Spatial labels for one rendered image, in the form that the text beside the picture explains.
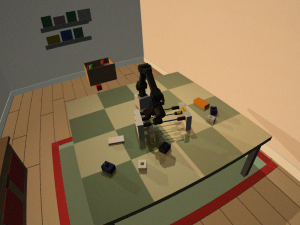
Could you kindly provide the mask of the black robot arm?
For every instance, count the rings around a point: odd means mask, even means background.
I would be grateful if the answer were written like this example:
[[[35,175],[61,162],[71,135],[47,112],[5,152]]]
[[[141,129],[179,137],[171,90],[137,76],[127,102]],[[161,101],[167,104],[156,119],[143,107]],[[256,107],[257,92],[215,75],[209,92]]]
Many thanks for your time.
[[[158,119],[162,119],[166,116],[166,113],[162,107],[165,103],[164,95],[161,92],[161,90],[157,87],[154,76],[152,74],[152,66],[148,63],[140,64],[137,67],[140,75],[139,75],[139,81],[136,82],[136,89],[139,92],[138,96],[141,98],[144,96],[147,96],[146,90],[147,84],[150,88],[150,100],[151,100],[151,106],[149,108],[146,108],[143,110],[143,113],[145,115],[145,118],[149,119],[151,116],[154,116],[154,112],[152,111],[152,108],[155,111],[155,114]],[[146,82],[147,79],[147,82]],[[162,100],[162,101],[161,101]]]

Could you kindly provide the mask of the white flat bar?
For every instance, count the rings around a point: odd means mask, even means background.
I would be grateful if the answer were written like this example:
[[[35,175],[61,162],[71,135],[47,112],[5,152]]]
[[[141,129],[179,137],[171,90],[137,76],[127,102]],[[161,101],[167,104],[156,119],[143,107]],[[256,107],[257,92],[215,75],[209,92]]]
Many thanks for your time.
[[[108,138],[108,144],[110,145],[115,145],[115,144],[120,144],[120,143],[125,143],[124,136],[114,136],[114,137],[109,137]]]

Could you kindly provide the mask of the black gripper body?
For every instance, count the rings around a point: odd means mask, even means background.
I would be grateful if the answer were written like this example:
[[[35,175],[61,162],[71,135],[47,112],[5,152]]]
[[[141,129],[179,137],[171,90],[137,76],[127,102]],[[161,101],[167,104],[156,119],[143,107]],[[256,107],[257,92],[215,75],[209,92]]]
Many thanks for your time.
[[[151,101],[148,102],[148,105],[149,105],[149,107],[151,106],[151,109],[152,109],[152,111],[153,111],[153,113],[154,113],[154,115],[155,115],[155,118],[152,119],[152,120],[153,120],[153,124],[154,124],[154,125],[162,124],[162,123],[163,123],[163,120],[162,120],[162,118],[157,118],[157,115],[156,115],[154,109],[152,108],[152,103],[151,103]]]

